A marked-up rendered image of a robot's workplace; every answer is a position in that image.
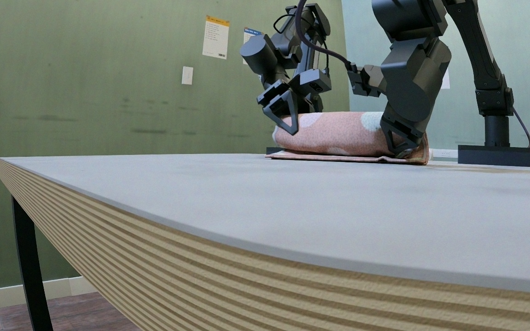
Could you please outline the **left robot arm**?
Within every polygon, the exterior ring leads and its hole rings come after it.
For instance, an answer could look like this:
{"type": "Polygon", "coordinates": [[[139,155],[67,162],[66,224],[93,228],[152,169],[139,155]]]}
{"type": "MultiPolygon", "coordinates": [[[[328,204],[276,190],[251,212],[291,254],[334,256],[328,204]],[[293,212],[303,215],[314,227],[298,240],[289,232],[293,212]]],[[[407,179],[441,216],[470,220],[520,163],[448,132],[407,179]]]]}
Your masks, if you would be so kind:
{"type": "Polygon", "coordinates": [[[444,17],[448,13],[471,61],[479,114],[484,117],[484,145],[458,145],[458,149],[530,153],[530,148],[510,147],[513,89],[507,87],[492,54],[478,0],[371,0],[371,4],[392,44],[380,68],[387,81],[386,97],[396,113],[415,122],[429,116],[452,58],[439,39],[448,27],[444,17]]]}

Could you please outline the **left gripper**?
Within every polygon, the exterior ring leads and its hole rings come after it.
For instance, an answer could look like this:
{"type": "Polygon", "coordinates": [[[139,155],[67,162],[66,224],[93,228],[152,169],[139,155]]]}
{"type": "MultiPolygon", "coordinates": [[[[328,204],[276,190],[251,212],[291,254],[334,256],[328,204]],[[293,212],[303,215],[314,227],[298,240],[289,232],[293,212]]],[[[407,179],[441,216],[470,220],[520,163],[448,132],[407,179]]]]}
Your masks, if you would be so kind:
{"type": "MultiPolygon", "coordinates": [[[[348,77],[350,81],[353,81],[353,84],[355,84],[355,82],[361,82],[364,84],[364,87],[378,90],[386,96],[387,82],[381,73],[380,66],[364,65],[364,67],[356,66],[356,68],[358,71],[355,73],[352,71],[352,68],[350,68],[347,72],[348,77]]],[[[402,116],[396,113],[389,102],[387,102],[385,111],[381,116],[380,127],[386,138],[388,150],[392,154],[398,154],[405,151],[406,149],[419,147],[434,106],[435,104],[433,105],[429,116],[425,120],[414,122],[404,119],[402,116]],[[399,135],[406,141],[395,147],[395,145],[393,145],[392,132],[396,135],[399,135]]]]}

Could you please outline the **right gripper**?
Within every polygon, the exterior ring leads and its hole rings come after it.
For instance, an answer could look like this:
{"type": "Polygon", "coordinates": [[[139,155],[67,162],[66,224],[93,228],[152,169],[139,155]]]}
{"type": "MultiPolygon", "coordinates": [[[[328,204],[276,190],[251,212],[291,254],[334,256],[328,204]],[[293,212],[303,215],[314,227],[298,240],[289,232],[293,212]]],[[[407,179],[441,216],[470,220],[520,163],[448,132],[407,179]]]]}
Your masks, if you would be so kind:
{"type": "Polygon", "coordinates": [[[273,74],[266,78],[265,91],[256,98],[263,105],[263,113],[292,136],[299,130],[298,115],[315,112],[312,102],[306,98],[310,92],[300,84],[300,75],[313,70],[297,74],[292,80],[281,73],[273,74]],[[292,126],[279,118],[282,115],[291,115],[292,126]]]}

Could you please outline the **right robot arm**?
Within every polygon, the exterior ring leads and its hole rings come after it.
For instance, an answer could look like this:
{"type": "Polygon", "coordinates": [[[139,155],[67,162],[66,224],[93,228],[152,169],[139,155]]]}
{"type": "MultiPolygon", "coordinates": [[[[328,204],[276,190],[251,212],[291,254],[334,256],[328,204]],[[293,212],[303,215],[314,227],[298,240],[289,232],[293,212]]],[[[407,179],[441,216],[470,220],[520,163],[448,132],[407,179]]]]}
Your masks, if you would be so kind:
{"type": "MultiPolygon", "coordinates": [[[[306,4],[301,17],[315,26],[324,40],[326,40],[326,36],[330,36],[329,21],[317,3],[306,4]]],[[[318,69],[320,52],[304,44],[297,35],[295,19],[296,17],[293,16],[284,32],[281,34],[277,32],[271,38],[267,34],[251,36],[241,46],[240,54],[253,73],[259,75],[263,86],[266,78],[273,74],[281,73],[289,78],[286,69],[295,69],[292,78],[296,77],[296,74],[315,69],[309,73],[301,74],[300,84],[310,92],[306,98],[312,102],[315,113],[322,113],[323,103],[318,93],[332,90],[332,81],[318,69]]],[[[303,19],[301,20],[301,27],[304,35],[311,43],[322,47],[323,41],[315,28],[312,28],[303,19]]]]}

